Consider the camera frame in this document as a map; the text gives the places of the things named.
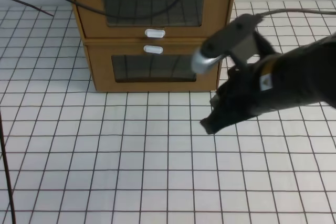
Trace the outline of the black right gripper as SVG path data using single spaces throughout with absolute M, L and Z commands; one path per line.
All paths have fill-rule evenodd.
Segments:
M 257 78 L 256 72 L 262 61 L 276 51 L 256 31 L 253 32 L 252 42 L 247 48 L 248 58 L 258 55 L 260 59 L 256 63 L 247 64 L 243 69 L 237 66 L 228 69 L 228 80 L 217 89 L 216 95 L 210 100 L 212 112 L 200 121 L 207 134 L 215 134 L 225 127 L 254 117 L 249 109 L 253 95 L 260 89 L 254 87 L 253 81 Z

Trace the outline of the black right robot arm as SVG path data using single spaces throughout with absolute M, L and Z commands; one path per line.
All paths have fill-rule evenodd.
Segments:
M 335 34 L 285 54 L 266 48 L 246 69 L 228 70 L 212 112 L 200 121 L 207 134 L 271 111 L 317 102 L 335 107 Z

